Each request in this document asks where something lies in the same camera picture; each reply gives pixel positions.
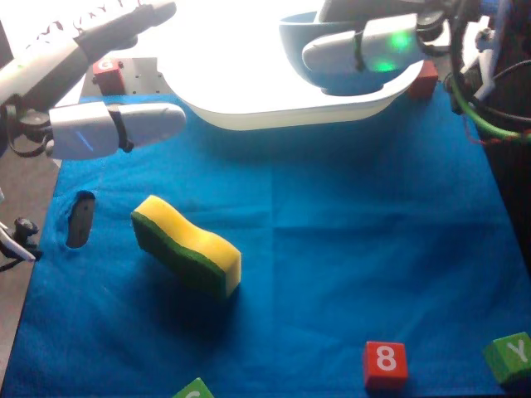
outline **green cable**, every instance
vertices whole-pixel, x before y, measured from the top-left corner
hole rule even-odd
[[[520,139],[526,143],[531,143],[531,134],[521,134],[515,131],[500,129],[481,118],[481,116],[479,116],[463,98],[463,94],[459,91],[453,76],[451,77],[451,88],[455,95],[455,99],[457,100],[457,104],[459,104],[461,109],[463,109],[463,112],[465,112],[480,129],[494,135],[496,138],[505,140]]]

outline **white number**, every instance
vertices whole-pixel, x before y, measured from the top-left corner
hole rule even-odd
[[[509,348],[509,350],[514,351],[516,354],[518,354],[522,362],[528,361],[528,358],[525,356],[524,353],[524,340],[518,340],[518,348],[516,348],[512,342],[508,342],[507,347]]]
[[[378,360],[376,364],[383,371],[392,371],[397,367],[397,361],[395,361],[395,352],[388,346],[380,346],[376,350],[378,354]]]
[[[100,70],[113,69],[113,63],[108,60],[102,60],[102,62],[98,64],[98,67]]]

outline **number 8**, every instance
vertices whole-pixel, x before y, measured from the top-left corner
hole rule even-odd
[[[397,361],[395,361],[394,358],[395,352],[392,348],[388,346],[380,346],[376,350],[376,353],[378,354],[378,360],[376,364],[380,369],[382,369],[383,371],[393,371],[397,367]]]

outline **gray floor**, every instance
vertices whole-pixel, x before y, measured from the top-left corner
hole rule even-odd
[[[17,145],[22,149],[26,147],[19,142]],[[6,197],[0,204],[0,221],[12,226],[15,218],[24,216],[42,228],[58,171],[44,155],[22,159],[7,150],[0,158],[0,187]],[[29,263],[21,263],[0,273],[0,387],[31,274],[32,265]]]

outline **red block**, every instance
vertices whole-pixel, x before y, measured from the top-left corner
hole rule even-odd
[[[363,379],[369,390],[400,390],[407,381],[406,347],[398,342],[367,342]]]
[[[415,100],[428,100],[433,95],[438,80],[439,75],[433,61],[424,61],[421,73],[409,86],[407,93]]]
[[[95,81],[103,95],[125,94],[125,83],[122,70],[117,60],[102,59],[92,66]]]

